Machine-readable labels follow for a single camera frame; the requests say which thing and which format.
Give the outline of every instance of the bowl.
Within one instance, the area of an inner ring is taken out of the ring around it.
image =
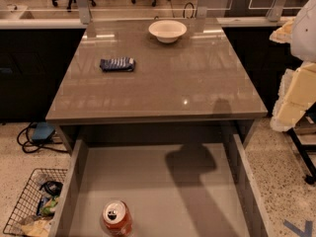
[[[186,31],[187,27],[184,24],[173,20],[157,21],[149,27],[149,33],[163,43],[175,42]]]

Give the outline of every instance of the blue object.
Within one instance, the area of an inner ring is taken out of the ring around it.
[[[44,142],[51,138],[55,129],[52,125],[46,122],[39,122],[32,136],[33,142]]]

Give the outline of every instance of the soda can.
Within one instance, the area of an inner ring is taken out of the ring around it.
[[[113,200],[103,210],[104,223],[113,236],[127,237],[132,230],[132,222],[127,205],[121,200]]]

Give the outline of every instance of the wire rack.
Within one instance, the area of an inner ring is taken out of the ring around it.
[[[20,222],[30,215],[37,214],[42,195],[40,191],[41,184],[47,181],[63,183],[66,173],[66,169],[34,169],[3,229],[3,233],[24,236]]]

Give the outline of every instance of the speckled floor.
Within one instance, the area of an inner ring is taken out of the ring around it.
[[[70,156],[50,150],[26,154],[17,143],[19,132],[27,123],[0,125],[0,236],[28,178],[35,168],[67,169]]]
[[[315,236],[316,187],[304,182],[309,173],[290,139],[272,131],[269,122],[269,118],[259,122],[245,151],[267,232],[269,236]],[[25,154],[16,137],[26,126],[0,125],[0,236],[33,169],[67,168],[70,159],[68,154],[48,150]]]

